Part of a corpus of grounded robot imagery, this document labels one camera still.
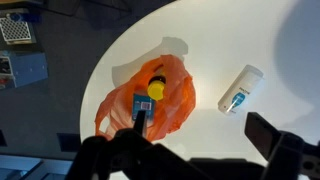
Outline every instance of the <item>yellow object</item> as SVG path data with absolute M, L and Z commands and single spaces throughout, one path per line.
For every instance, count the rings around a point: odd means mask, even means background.
M 159 101 L 163 99 L 163 89 L 165 84 L 162 81 L 152 81 L 148 87 L 148 95 L 151 99 Z

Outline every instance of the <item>plastic bag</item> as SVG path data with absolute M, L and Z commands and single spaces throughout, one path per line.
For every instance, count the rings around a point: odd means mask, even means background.
M 163 66 L 166 76 L 164 98 L 156 102 L 154 123 L 147 128 L 149 141 L 162 139 L 167 133 L 180 128 L 195 107 L 195 90 L 192 77 L 183 62 L 173 55 L 162 55 L 146 62 L 127 83 L 111 91 L 100 104 L 96 115 L 96 135 L 112 139 L 117 130 L 133 127 L 131 111 L 133 94 L 148 88 L 148 82 L 157 68 Z M 106 132 L 99 130 L 105 117 L 110 120 Z

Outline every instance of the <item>white table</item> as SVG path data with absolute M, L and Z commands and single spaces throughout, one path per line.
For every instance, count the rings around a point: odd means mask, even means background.
M 244 135 L 246 112 L 316 144 L 320 139 L 320 1 L 181 0 L 143 18 L 106 51 L 83 98 L 81 139 L 94 135 L 100 103 L 143 62 L 172 53 L 194 77 L 197 105 L 177 132 L 159 141 L 185 159 L 266 162 Z M 246 64 L 264 82 L 238 115 L 217 103 Z

